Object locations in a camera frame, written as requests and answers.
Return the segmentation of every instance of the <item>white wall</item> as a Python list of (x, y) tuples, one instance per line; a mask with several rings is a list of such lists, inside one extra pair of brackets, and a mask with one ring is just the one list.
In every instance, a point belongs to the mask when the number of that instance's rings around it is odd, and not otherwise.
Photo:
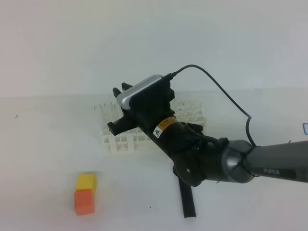
[[(0, 97), (109, 93), (191, 63), (228, 89), (308, 86), (307, 12), (306, 0), (0, 0)], [(173, 85), (215, 87), (195, 70)]]

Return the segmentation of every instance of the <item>warning label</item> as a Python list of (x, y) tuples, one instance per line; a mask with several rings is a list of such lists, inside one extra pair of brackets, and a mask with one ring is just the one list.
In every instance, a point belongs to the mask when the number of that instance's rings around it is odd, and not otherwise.
[(175, 117), (169, 117), (167, 119), (164, 119), (162, 122), (157, 125), (157, 127), (154, 129), (153, 134), (159, 138), (160, 135), (163, 133), (163, 131), (171, 124), (178, 122), (178, 120)]
[(153, 132), (153, 134), (157, 137), (157, 138), (159, 138), (160, 137), (160, 134), (162, 134), (162, 130), (159, 128), (159, 127), (156, 127), (155, 128), (155, 130), (154, 130), (154, 132)]

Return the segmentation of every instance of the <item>table surface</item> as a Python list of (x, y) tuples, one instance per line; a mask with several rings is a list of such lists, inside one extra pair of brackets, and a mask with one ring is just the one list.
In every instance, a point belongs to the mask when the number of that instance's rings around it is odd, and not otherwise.
[[(307, 89), (231, 91), (253, 116), (257, 145), (303, 141)], [(221, 92), (202, 101), (207, 135), (247, 139), (245, 116)], [(94, 105), (110, 95), (0, 99), (1, 230), (306, 231), (308, 184), (257, 178), (193, 189), (197, 218), (184, 219), (172, 161), (160, 150), (103, 153)], [(96, 212), (76, 216), (78, 174), (98, 178)]]

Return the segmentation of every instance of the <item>yellow block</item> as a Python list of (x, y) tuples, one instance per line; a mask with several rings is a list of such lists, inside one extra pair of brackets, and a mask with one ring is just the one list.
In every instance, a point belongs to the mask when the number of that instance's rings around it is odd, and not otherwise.
[(75, 190), (92, 189), (93, 194), (96, 193), (96, 177), (94, 174), (80, 174), (78, 175)]

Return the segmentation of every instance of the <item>cube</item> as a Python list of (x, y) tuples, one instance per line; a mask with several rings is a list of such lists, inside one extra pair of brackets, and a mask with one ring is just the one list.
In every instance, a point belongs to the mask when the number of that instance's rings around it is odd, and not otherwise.
[(94, 195), (91, 189), (76, 191), (74, 197), (77, 215), (94, 213)]
[(91, 189), (93, 194), (96, 193), (96, 177), (94, 174), (80, 174), (76, 181), (75, 190)]

